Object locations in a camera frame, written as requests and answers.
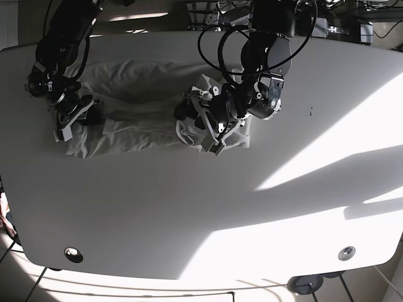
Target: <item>table surface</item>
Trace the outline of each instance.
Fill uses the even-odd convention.
[[[220,33],[203,49],[215,61]],[[200,62],[198,33],[91,40],[89,62]],[[292,40],[292,49],[302,42]],[[228,41],[239,61],[243,37]],[[116,276],[218,280],[381,264],[402,233],[401,53],[313,39],[285,77],[283,110],[251,147],[184,146],[89,160],[64,155],[24,83],[35,47],[0,53],[0,171],[21,242],[39,265]],[[339,252],[354,246],[346,262]],[[80,264],[66,247],[84,255]]]

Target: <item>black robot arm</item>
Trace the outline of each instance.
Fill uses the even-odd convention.
[[[34,98],[47,98],[49,105],[56,110],[57,141],[72,138],[71,125],[76,120],[88,122],[90,108],[97,104],[92,96],[79,98],[81,84],[77,81],[84,71],[89,52],[89,35],[102,12],[105,0],[63,0],[50,21],[48,33],[39,42],[36,63],[26,83],[26,90]],[[66,68],[78,56],[81,42],[86,39],[84,60],[78,73],[64,76]]]

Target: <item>metal grommet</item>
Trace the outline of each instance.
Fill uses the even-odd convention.
[[[340,261],[347,261],[354,257],[355,255],[355,248],[354,247],[346,247],[342,249],[339,253],[339,260]]]
[[[82,253],[80,253],[80,251],[74,247],[67,247],[64,250],[64,255],[73,263],[81,263],[84,260]]]

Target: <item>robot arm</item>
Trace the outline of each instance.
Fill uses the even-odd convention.
[[[26,90],[35,98],[47,98],[56,110],[56,140],[72,138],[71,125],[85,121],[94,101],[92,96],[79,98],[81,88],[77,81],[81,76],[89,51],[89,33],[96,17],[102,12],[105,0],[63,0],[50,22],[47,35],[38,44],[37,62],[26,83]],[[250,115],[269,120],[281,109],[283,76],[291,66],[291,59],[307,43],[291,55],[290,41],[295,32],[295,11],[298,0],[252,0],[251,25],[233,26],[220,41],[218,56],[221,71],[227,83],[221,92],[214,87],[204,92],[196,87],[184,95],[184,101],[175,111],[179,120],[191,118],[195,125],[207,130],[202,143],[206,151],[219,155],[225,147],[225,139],[244,123]],[[235,31],[250,30],[248,41],[242,49],[241,62],[244,72],[242,83],[231,78],[225,66],[223,49],[225,41]],[[84,60],[77,75],[64,77],[65,69],[77,59],[78,48],[86,37]]]
[[[297,1],[254,0],[252,4],[251,25],[233,26],[224,33],[218,48],[219,67],[212,65],[201,53],[227,81],[221,93],[210,91],[212,97],[206,100],[208,92],[192,87],[175,112],[179,120],[194,119],[195,126],[203,122],[202,128],[207,134],[201,145],[205,151],[216,155],[223,151],[225,139],[242,126],[248,116],[269,120],[281,110],[283,76],[290,69],[293,56],[288,38],[295,33]],[[228,37],[242,30],[249,30],[250,34],[241,52],[242,82],[237,83],[230,76],[234,73],[225,66],[223,49]]]
[[[56,110],[57,141],[72,138],[71,125],[76,120],[85,120],[88,110],[99,102],[91,96],[79,98],[81,88],[77,81],[84,71],[89,51],[89,34],[96,17],[102,12],[105,0],[63,0],[50,22],[50,29],[39,42],[37,62],[26,83],[26,90],[34,98],[47,98]],[[73,78],[64,77],[66,68],[78,56],[81,41],[86,37],[84,61]]]

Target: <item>crumpled fabric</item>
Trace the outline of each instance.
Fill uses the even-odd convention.
[[[74,76],[78,69],[79,64],[74,64],[65,76]],[[91,126],[74,123],[66,154],[88,159],[184,143],[184,136],[178,137],[177,121],[173,118],[183,91],[195,84],[207,87],[209,81],[221,78],[219,72],[205,64],[155,61],[89,64],[80,78],[79,93],[103,102],[99,107],[103,122]],[[249,146],[246,139],[249,126],[242,131],[247,133],[241,134],[241,139],[238,134],[227,139],[229,146]]]

